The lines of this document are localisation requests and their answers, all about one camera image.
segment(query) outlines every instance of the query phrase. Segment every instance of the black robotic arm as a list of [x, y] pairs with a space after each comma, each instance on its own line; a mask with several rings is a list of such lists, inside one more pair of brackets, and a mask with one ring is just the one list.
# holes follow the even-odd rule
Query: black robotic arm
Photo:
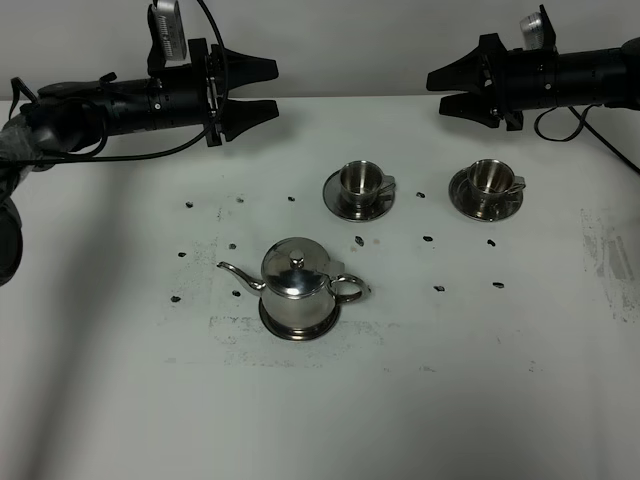
[[[31, 171], [59, 163], [146, 160], [182, 151], [205, 137], [210, 147], [276, 118], [273, 100], [229, 100], [229, 91], [278, 77], [274, 60], [243, 55], [224, 47], [220, 32], [204, 4], [216, 34], [209, 48], [204, 38], [185, 41], [177, 0], [153, 0], [147, 10], [152, 47], [148, 78], [117, 82], [109, 73], [93, 82], [63, 82], [31, 92], [20, 78], [11, 81], [10, 122], [0, 132], [0, 286], [15, 274], [22, 258], [21, 220], [11, 195]], [[191, 62], [166, 67], [167, 61]], [[20, 107], [24, 95], [30, 103]], [[107, 139], [139, 131], [202, 124], [191, 141], [162, 152], [100, 157]], [[89, 153], [73, 153], [97, 144]]]

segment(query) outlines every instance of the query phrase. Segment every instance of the saucer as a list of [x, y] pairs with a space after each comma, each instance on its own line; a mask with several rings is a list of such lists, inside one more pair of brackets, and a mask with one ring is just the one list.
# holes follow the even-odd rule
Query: saucer
[[324, 203], [331, 213], [347, 220], [349, 222], [369, 222], [380, 218], [387, 213], [393, 206], [393, 202], [396, 198], [394, 190], [382, 193], [376, 201], [363, 208], [356, 208], [353, 205], [347, 203], [340, 195], [342, 186], [340, 185], [340, 170], [334, 172], [324, 183], [322, 188], [322, 197]]
[[478, 202], [471, 195], [471, 187], [467, 180], [467, 169], [460, 170], [449, 184], [451, 203], [463, 215], [481, 222], [497, 222], [509, 218], [520, 210], [524, 195], [522, 191], [505, 196], [498, 202]]

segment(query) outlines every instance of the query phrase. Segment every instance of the teapot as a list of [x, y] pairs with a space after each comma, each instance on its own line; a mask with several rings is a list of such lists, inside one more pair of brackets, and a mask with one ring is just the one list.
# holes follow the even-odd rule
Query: teapot
[[[344, 273], [342, 262], [308, 238], [293, 237], [273, 245], [262, 260], [261, 279], [226, 262], [217, 265], [231, 272], [250, 293], [260, 297], [260, 318], [271, 333], [288, 340], [311, 340], [336, 323], [340, 306], [366, 298], [369, 288]], [[337, 285], [351, 283], [356, 293], [338, 294]]]

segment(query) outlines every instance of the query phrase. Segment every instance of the black cable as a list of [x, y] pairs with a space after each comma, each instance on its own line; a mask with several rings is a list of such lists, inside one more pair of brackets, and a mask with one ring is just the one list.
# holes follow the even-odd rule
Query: black cable
[[580, 135], [580, 133], [582, 132], [582, 129], [585, 127], [585, 123], [587, 121], [587, 114], [589, 113], [589, 110], [592, 109], [595, 106], [597, 106], [597, 105], [589, 105], [587, 108], [585, 108], [582, 111], [582, 115], [580, 115], [580, 114], [578, 114], [578, 112], [576, 112], [576, 114], [578, 114], [578, 120], [580, 120], [580, 123], [578, 123], [578, 128], [576, 128], [576, 130], [566, 138], [551, 138], [551, 137], [547, 137], [547, 136], [543, 135], [540, 132], [540, 120], [542, 120], [542, 117], [544, 117], [547, 113], [553, 112], [558, 107], [553, 107], [553, 108], [547, 110], [546, 112], [543, 112], [540, 115], [538, 115], [538, 118], [536, 118], [536, 121], [533, 123], [533, 129], [535, 130], [536, 134], [540, 138], [543, 138], [543, 139], [548, 140], [550, 142], [570, 142], [571, 140], [576, 138], [578, 135]]
[[586, 128], [587, 130], [589, 130], [593, 134], [594, 137], [596, 137], [598, 140], [600, 140], [609, 150], [611, 150], [611, 152], [613, 152], [620, 160], [622, 160], [622, 162], [627, 167], [629, 167], [635, 173], [640, 175], [640, 168], [638, 168], [631, 160], [629, 160], [626, 156], [624, 156], [616, 147], [611, 145], [611, 143], [609, 143], [607, 141], [607, 139], [605, 139], [602, 135], [600, 135], [596, 131], [596, 129], [593, 128], [589, 124], [589, 122], [587, 122], [587, 115], [589, 113], [589, 110], [591, 110], [593, 107], [599, 107], [599, 106], [600, 105], [589, 105], [587, 108], [585, 108], [582, 111], [582, 113], [578, 113], [578, 111], [575, 108], [569, 107], [569, 111], [573, 114], [574, 117], [576, 117], [578, 119], [579, 123], [578, 123], [578, 127], [576, 128], [576, 130], [566, 138], [550, 138], [550, 137], [547, 137], [547, 136], [543, 135], [540, 132], [540, 120], [542, 120], [542, 117], [544, 117], [547, 113], [553, 112], [558, 107], [553, 107], [553, 108], [547, 110], [546, 112], [543, 112], [540, 115], [538, 115], [538, 118], [536, 118], [536, 121], [533, 124], [533, 129], [535, 130], [536, 134], [540, 138], [543, 138], [544, 140], [548, 140], [550, 142], [570, 142], [571, 140], [576, 138], [578, 135], [580, 135], [580, 133], [582, 132], [583, 128]]
[[187, 148], [195, 145], [196, 143], [198, 143], [200, 140], [202, 140], [211, 130], [213, 130], [216, 126], [216, 123], [218, 123], [218, 121], [220, 121], [220, 119], [222, 118], [222, 113], [224, 111], [224, 107], [227, 103], [227, 99], [229, 97], [229, 91], [227, 89], [228, 85], [229, 85], [229, 60], [227, 58], [227, 53], [226, 53], [226, 49], [224, 47], [224, 42], [222, 40], [222, 34], [220, 33], [220, 29], [218, 28], [218, 25], [216, 24], [216, 21], [213, 18], [213, 15], [211, 15], [211, 12], [209, 11], [209, 8], [207, 7], [207, 5], [204, 3], [204, 0], [196, 0], [198, 2], [198, 5], [200, 5], [200, 8], [202, 8], [202, 11], [204, 12], [205, 16], [207, 17], [207, 20], [209, 21], [209, 24], [211, 25], [211, 28], [213, 29], [213, 33], [216, 37], [216, 42], [218, 42], [218, 45], [220, 45], [220, 52], [221, 52], [221, 57], [222, 57], [222, 75], [223, 75], [223, 90], [222, 90], [222, 97], [220, 99], [220, 102], [218, 104], [218, 109], [216, 110], [215, 115], [213, 116], [213, 118], [211, 119], [211, 122], [209, 122], [209, 124], [204, 128], [204, 130], [202, 130], [202, 132], [200, 132], [198, 135], [196, 135], [195, 137], [193, 137], [191, 140], [189, 140], [186, 143], [183, 143], [182, 145], [175, 147], [175, 148], [171, 148], [169, 150], [164, 150], [161, 152], [154, 152], [154, 153], [145, 153], [145, 154], [141, 154], [141, 155], [127, 155], [127, 156], [116, 156], [116, 157], [87, 157], [87, 154], [82, 154], [82, 155], [71, 155], [71, 154], [63, 154], [63, 153], [58, 153], [56, 152], [54, 155], [58, 158], [53, 158], [53, 159], [45, 159], [45, 160], [41, 160], [41, 161], [21, 161], [19, 162], [19, 164], [21, 166], [24, 165], [41, 165], [41, 164], [46, 164], [46, 165], [59, 165], [59, 164], [68, 164], [68, 163], [83, 163], [83, 162], [88, 162], [88, 163], [92, 163], [92, 162], [128, 162], [128, 161], [136, 161], [136, 160], [151, 160], [154, 158], [161, 158], [161, 157], [167, 157], [169, 155], [173, 155], [175, 153], [179, 153], [182, 152], [183, 150], [186, 150]]
[[[580, 118], [580, 114], [576, 111], [575, 108], [569, 107], [569, 110], [571, 111], [571, 113], [573, 113], [574, 116]], [[593, 128], [591, 125], [589, 125], [589, 122], [587, 122], [586, 117], [583, 120], [583, 124], [584, 124], [584, 127], [587, 130], [589, 130], [593, 134], [594, 137], [596, 137], [598, 140], [600, 140], [609, 150], [611, 150], [620, 160], [622, 160], [622, 162], [627, 167], [629, 167], [631, 170], [633, 170], [638, 175], [640, 175], [640, 168], [638, 168], [638, 166], [636, 166], [631, 160], [629, 160], [625, 155], [623, 155], [616, 147], [611, 145], [602, 135], [600, 135], [598, 132], [596, 132], [595, 128]]]

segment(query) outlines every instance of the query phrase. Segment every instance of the teapot handle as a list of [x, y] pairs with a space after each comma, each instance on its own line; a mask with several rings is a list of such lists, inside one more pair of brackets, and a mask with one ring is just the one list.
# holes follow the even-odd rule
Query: teapot handle
[[356, 300], [363, 300], [369, 296], [369, 287], [367, 287], [364, 281], [361, 278], [358, 278], [354, 275], [349, 275], [348, 273], [343, 273], [341, 275], [338, 275], [337, 277], [333, 277], [331, 279], [330, 286], [333, 290], [334, 284], [343, 282], [353, 283], [360, 289], [360, 291], [356, 293], [350, 293], [349, 295], [336, 295], [334, 293], [336, 305], [340, 305], [341, 303], [355, 302]]

